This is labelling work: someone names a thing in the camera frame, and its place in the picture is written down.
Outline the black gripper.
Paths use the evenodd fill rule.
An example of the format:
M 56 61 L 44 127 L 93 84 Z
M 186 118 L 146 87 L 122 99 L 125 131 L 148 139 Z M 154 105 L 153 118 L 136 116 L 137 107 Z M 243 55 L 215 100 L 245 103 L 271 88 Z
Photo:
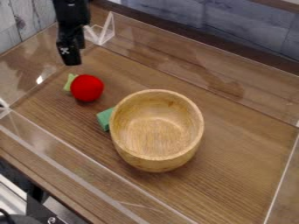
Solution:
M 89 0 L 52 0 L 58 23 L 56 40 L 57 51 L 65 66 L 81 64 L 80 49 L 85 48 L 84 31 L 81 25 L 88 25 Z M 68 29 L 76 28 L 74 35 Z

